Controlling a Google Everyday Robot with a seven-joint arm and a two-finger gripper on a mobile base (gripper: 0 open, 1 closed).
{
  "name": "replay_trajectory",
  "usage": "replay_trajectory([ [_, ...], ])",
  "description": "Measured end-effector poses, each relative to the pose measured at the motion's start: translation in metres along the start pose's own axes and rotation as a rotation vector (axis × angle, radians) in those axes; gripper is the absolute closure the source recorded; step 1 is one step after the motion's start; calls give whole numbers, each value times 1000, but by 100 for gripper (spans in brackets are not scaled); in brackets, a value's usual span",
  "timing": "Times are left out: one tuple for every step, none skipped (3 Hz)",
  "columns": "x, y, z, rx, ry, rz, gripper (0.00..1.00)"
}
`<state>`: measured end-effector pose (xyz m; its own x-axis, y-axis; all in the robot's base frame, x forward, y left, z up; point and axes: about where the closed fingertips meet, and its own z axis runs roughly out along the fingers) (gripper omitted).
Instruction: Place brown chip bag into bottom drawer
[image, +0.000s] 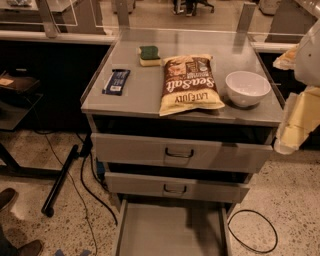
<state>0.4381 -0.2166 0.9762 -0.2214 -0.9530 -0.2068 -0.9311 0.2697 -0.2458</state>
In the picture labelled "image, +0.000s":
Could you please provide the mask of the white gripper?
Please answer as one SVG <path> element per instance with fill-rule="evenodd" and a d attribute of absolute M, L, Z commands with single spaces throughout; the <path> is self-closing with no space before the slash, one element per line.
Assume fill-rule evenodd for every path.
<path fill-rule="evenodd" d="M 306 34 L 299 46 L 277 57 L 273 66 L 281 70 L 295 68 L 295 78 L 308 85 L 300 94 L 289 94 L 276 133 L 274 150 L 288 155 L 297 151 L 320 125 L 320 32 Z"/>

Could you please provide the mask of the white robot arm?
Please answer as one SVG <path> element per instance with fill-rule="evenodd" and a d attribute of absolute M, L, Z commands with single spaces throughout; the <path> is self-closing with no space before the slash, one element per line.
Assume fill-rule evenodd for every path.
<path fill-rule="evenodd" d="M 274 150 L 288 155 L 298 150 L 320 125 L 320 21 L 297 45 L 278 57 L 273 66 L 292 69 L 295 79 L 306 85 L 301 93 L 289 94 L 276 133 Z"/>

